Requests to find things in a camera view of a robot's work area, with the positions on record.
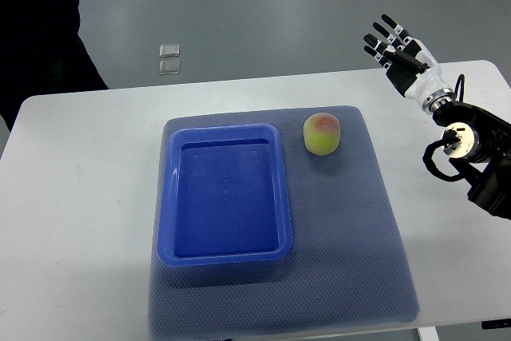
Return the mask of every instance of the gray textured mat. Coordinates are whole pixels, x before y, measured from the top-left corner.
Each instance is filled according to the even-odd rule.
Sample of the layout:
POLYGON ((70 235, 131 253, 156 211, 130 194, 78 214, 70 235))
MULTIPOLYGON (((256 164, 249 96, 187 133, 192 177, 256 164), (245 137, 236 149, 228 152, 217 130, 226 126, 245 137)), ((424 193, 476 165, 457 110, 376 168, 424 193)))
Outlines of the gray textured mat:
POLYGON ((229 113, 171 120, 164 128, 155 239, 167 141, 177 129, 271 123, 280 132, 293 248, 278 261, 172 268, 153 241, 153 339, 222 339, 410 322, 418 301, 361 113, 349 106, 229 113), (341 122, 339 148, 317 157, 302 127, 316 112, 341 122))

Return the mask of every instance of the robotic hand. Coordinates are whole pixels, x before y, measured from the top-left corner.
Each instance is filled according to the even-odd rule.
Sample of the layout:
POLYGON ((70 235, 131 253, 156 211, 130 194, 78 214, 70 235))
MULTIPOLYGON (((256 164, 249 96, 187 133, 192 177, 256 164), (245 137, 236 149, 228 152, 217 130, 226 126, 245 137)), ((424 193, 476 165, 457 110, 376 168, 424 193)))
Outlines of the robotic hand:
POLYGON ((422 158, 426 168, 445 181, 466 179, 469 200, 493 216, 511 220, 511 125, 492 113, 463 102, 465 77, 460 75, 453 91, 442 80, 442 71, 431 52, 394 20, 382 20, 397 34, 378 23, 373 27, 389 44, 367 34, 364 50, 383 68, 396 90, 415 100, 446 127, 442 139, 431 143, 422 158), (442 147, 459 174, 447 176, 436 167, 433 153, 442 147), (480 172, 470 163, 488 163, 480 172))

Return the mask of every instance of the gray floor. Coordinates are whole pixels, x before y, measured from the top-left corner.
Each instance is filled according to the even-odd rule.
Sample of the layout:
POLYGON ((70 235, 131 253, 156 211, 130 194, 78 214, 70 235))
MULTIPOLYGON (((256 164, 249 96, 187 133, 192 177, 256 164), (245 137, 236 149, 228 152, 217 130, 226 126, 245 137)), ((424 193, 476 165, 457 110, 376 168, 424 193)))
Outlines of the gray floor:
MULTIPOLYGON (((489 60, 511 84, 511 0, 81 0, 80 11, 81 38, 114 89, 376 68, 362 37, 382 13, 439 62, 489 60), (159 46, 173 42, 181 44, 181 73, 161 76, 159 46)), ((0 124, 0 153, 7 138, 0 124)), ((482 331, 477 323, 438 333, 441 341, 511 339, 511 331, 482 331)))

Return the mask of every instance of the peach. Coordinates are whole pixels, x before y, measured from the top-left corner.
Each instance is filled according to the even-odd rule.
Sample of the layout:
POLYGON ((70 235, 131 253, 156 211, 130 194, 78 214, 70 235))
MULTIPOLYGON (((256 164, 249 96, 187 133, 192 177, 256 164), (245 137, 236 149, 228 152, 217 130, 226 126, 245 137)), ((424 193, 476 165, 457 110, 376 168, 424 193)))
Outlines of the peach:
POLYGON ((310 153, 318 156, 333 153, 341 139, 339 120, 329 113, 315 113, 303 124, 303 139, 310 153))

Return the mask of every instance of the person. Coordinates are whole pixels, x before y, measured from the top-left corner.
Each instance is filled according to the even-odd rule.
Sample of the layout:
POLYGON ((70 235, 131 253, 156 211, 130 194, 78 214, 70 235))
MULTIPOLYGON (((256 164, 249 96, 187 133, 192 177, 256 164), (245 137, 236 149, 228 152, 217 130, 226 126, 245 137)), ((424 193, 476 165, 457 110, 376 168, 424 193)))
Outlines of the person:
POLYGON ((108 89, 78 37, 79 0, 0 4, 0 114, 9 131, 28 97, 108 89))

